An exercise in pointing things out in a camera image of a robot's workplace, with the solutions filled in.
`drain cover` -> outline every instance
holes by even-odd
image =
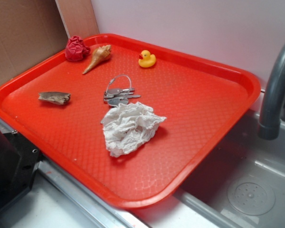
[[[233,181],[228,188],[228,200],[239,212],[247,215],[262,215],[275,204],[272,188],[254,177]]]

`stainless steel sink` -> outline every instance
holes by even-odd
[[[266,141],[257,136],[257,119],[249,110],[180,188],[226,227],[285,228],[285,123]]]

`metal key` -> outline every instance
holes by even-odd
[[[120,89],[120,88],[115,88],[115,89],[108,89],[108,91],[105,91],[104,94],[110,94],[110,95],[117,95],[120,93],[127,93],[127,92],[133,92],[135,91],[135,88],[129,88],[129,89]]]
[[[121,97],[121,96],[132,95],[132,94],[134,94],[134,93],[133,93],[133,92],[130,92],[130,93],[120,93],[120,94],[116,94],[116,95],[113,95],[113,94],[105,94],[105,95],[104,95],[104,98],[105,98],[105,99],[106,99],[106,98],[110,99],[110,98],[114,98],[114,97]]]
[[[111,107],[118,107],[120,103],[127,105],[129,103],[129,100],[127,98],[121,97],[115,97],[108,100],[108,105],[110,105]]]
[[[140,97],[141,97],[140,95],[129,95],[129,96],[126,97],[126,99],[129,99],[129,98],[140,98]],[[113,99],[115,99],[115,98],[122,99],[122,98],[124,98],[124,96],[115,96]],[[104,102],[109,102],[109,100],[112,100],[112,98],[105,98]]]

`white tissue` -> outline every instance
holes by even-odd
[[[153,113],[153,109],[140,102],[119,104],[104,116],[105,145],[110,155],[129,154],[148,142],[166,117]]]

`red tray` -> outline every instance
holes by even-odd
[[[69,62],[61,51],[0,87],[0,117],[117,207],[145,207],[171,195],[260,93],[251,73],[199,57],[113,34],[85,44],[92,50],[111,44],[112,58],[82,75],[91,57]],[[138,65],[144,49],[157,57],[151,68]],[[167,120],[137,151],[114,158],[100,121],[110,109],[103,93],[119,74],[141,95],[130,102]],[[128,87],[126,77],[111,87],[120,86]],[[39,101],[38,92],[46,91],[71,93],[71,100],[65,106]]]

